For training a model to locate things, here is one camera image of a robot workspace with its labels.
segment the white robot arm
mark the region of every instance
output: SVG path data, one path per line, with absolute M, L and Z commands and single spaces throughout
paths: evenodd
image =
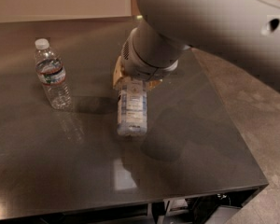
M 137 0 L 144 19 L 121 52 L 126 75 L 169 75 L 188 47 L 228 60 L 280 91 L 280 0 Z

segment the beige wall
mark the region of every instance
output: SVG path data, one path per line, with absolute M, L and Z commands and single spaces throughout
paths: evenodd
M 131 0 L 0 0 L 0 22 L 131 15 Z

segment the black hole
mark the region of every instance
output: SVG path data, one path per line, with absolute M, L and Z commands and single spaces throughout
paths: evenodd
M 280 25 L 280 20 L 279 19 L 273 19 L 271 21 L 269 21 L 263 28 L 262 28 L 262 34 L 263 35 L 269 35 L 272 34 L 275 30 L 277 30 L 277 28 Z

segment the clear bottle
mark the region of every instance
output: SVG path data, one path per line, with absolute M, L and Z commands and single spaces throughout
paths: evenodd
M 35 42 L 35 69 L 51 106 L 70 111 L 72 98 L 65 81 L 63 62 L 47 39 Z
M 124 78 L 119 91 L 118 134 L 140 136 L 147 133 L 147 84 Z

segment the dark gray tabletop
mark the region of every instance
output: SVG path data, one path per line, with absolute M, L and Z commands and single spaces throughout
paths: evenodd
M 117 135 L 111 75 L 136 24 L 0 24 L 0 219 L 267 184 L 189 51 L 148 93 L 147 135 Z M 37 37 L 62 54 L 75 112 L 49 106 L 35 73 Z

